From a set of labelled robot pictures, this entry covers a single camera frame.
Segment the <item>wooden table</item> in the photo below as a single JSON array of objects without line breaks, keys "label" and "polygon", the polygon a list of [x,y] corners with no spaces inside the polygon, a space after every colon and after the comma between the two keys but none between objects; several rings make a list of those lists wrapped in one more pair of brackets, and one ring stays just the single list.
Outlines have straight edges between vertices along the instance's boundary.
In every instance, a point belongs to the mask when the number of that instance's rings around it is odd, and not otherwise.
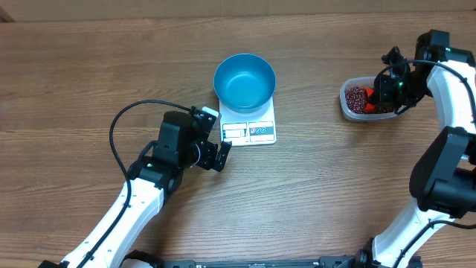
[{"label": "wooden table", "polygon": [[[132,248],[196,261],[354,254],[408,201],[411,170],[439,131],[430,98],[357,124],[338,91],[376,75],[394,45],[411,58],[431,28],[476,51],[475,12],[1,24],[0,267],[60,261],[109,209],[123,184],[108,141],[121,108],[148,98],[217,108],[213,73],[237,53],[277,73],[277,143],[233,148],[221,173],[187,170]],[[167,110],[119,121],[127,166]],[[419,254],[425,267],[474,267],[475,239],[446,227]]]}]

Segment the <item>red beans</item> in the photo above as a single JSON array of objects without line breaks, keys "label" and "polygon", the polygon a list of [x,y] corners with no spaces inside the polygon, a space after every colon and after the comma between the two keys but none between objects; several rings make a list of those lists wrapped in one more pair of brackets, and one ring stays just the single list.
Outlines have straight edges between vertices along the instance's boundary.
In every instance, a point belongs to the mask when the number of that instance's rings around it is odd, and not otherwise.
[{"label": "red beans", "polygon": [[373,110],[366,111],[367,93],[359,86],[354,86],[345,91],[345,101],[347,102],[347,107],[349,107],[352,112],[358,114],[381,114],[393,112],[393,108],[387,107],[376,107]]},{"label": "red beans", "polygon": [[354,86],[345,91],[345,101],[352,112],[363,114],[367,105],[367,93],[363,88]]}]

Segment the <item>blue bowl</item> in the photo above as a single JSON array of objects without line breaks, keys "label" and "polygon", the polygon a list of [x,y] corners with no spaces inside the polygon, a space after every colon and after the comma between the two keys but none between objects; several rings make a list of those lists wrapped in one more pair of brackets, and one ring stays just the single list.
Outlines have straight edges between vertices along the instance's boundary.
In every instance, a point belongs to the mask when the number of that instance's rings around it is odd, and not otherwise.
[{"label": "blue bowl", "polygon": [[276,74],[263,58],[237,54],[223,61],[213,86],[218,98],[235,112],[255,112],[268,103],[276,89]]}]

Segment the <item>clear plastic container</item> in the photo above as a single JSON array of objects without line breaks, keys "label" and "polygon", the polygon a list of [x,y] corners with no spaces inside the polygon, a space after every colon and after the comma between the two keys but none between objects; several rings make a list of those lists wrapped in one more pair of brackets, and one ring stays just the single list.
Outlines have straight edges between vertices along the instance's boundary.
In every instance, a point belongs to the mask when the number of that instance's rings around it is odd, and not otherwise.
[{"label": "clear plastic container", "polygon": [[373,81],[375,80],[375,77],[359,77],[359,78],[353,78],[349,79],[344,85],[341,87],[341,107],[342,107],[342,113],[344,114],[344,117],[349,120],[349,121],[375,121],[375,120],[381,120],[381,119],[389,119],[389,118],[394,118],[396,117],[396,114],[394,112],[386,112],[383,114],[356,114],[352,112],[349,107],[347,106],[347,102],[345,101],[345,91],[348,89],[353,88],[354,86],[360,86],[360,87],[371,87],[373,88]]}]

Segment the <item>white scale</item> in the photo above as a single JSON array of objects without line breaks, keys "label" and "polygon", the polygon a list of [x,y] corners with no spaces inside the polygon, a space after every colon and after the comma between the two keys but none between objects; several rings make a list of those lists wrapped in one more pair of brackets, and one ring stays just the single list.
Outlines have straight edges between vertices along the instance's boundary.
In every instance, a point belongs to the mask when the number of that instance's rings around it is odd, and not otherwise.
[{"label": "white scale", "polygon": [[276,142],[276,121],[273,98],[256,112],[230,110],[221,101],[220,136],[232,146],[264,145]]}]

